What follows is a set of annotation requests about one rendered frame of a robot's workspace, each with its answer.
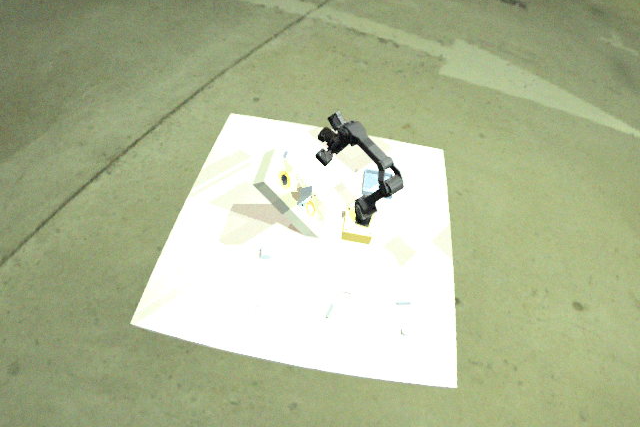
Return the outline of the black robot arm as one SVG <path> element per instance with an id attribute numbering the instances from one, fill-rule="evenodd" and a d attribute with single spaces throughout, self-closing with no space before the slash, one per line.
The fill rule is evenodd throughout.
<path id="1" fill-rule="evenodd" d="M 373 194 L 368 192 L 355 200 L 355 224 L 369 228 L 373 215 L 377 213 L 376 202 L 383 197 L 390 197 L 405 187 L 402 173 L 395 166 L 393 159 L 367 137 L 364 127 L 358 121 L 346 123 L 340 111 L 328 117 L 328 121 L 338 133 L 324 127 L 317 135 L 318 140 L 328 142 L 326 145 L 329 146 L 337 136 L 337 142 L 341 146 L 358 145 L 378 166 L 379 189 Z M 387 168 L 390 168 L 395 175 L 384 180 Z"/>

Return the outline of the light blue square tray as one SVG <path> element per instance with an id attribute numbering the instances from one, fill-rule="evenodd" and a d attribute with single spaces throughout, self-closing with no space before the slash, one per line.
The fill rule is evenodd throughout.
<path id="1" fill-rule="evenodd" d="M 370 194 L 373 194 L 375 191 L 379 189 L 380 185 L 378 182 L 378 175 L 379 175 L 379 170 L 365 168 L 362 195 L 365 195 L 368 192 L 370 192 Z M 392 176 L 393 176 L 393 173 L 385 172 L 384 180 Z M 390 197 L 386 197 L 386 198 L 383 197 L 383 198 L 391 200 L 392 196 L 393 195 L 391 195 Z"/>

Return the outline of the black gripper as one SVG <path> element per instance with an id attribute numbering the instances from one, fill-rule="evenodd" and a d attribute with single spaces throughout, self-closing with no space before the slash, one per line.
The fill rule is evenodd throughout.
<path id="1" fill-rule="evenodd" d="M 345 146 L 346 147 L 346 146 Z M 329 145 L 329 147 L 327 148 L 328 150 L 326 151 L 324 148 L 322 148 L 316 155 L 315 157 L 322 163 L 323 166 L 327 166 L 331 161 L 332 161 L 332 157 L 333 154 L 335 153 L 336 155 L 342 151 L 344 148 L 344 146 L 341 146 L 338 142 L 337 142 L 337 136 L 332 140 L 331 144 Z"/>

